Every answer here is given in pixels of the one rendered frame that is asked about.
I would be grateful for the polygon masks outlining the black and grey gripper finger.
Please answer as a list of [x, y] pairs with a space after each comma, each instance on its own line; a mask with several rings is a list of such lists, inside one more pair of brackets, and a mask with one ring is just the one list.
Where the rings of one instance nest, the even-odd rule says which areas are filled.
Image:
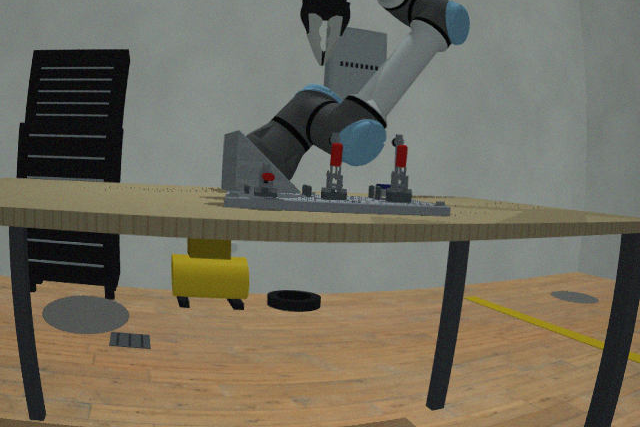
[[322, 25], [322, 18], [315, 13], [315, 8], [310, 6], [307, 0], [302, 0], [302, 3], [300, 11], [301, 20], [307, 31], [307, 37], [314, 56], [319, 65], [322, 66], [323, 51], [320, 46], [322, 38], [319, 34], [319, 28]]
[[327, 27], [329, 29], [329, 37], [326, 40], [327, 48], [323, 52], [322, 66], [324, 66], [331, 57], [336, 45], [338, 44], [342, 34], [344, 33], [349, 23], [350, 2], [346, 2], [346, 5], [342, 9], [336, 11], [336, 15], [330, 18], [327, 23]]

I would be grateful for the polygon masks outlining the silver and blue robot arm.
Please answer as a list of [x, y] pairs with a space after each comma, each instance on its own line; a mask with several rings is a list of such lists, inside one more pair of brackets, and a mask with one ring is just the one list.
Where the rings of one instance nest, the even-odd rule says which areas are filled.
[[362, 166], [374, 160], [386, 141], [390, 111], [437, 52], [467, 39], [468, 12], [454, 1], [377, 1], [412, 30], [361, 91], [342, 102], [330, 89], [309, 84], [269, 123], [246, 135], [289, 181], [312, 145], [331, 155], [332, 132], [343, 144], [342, 162]]

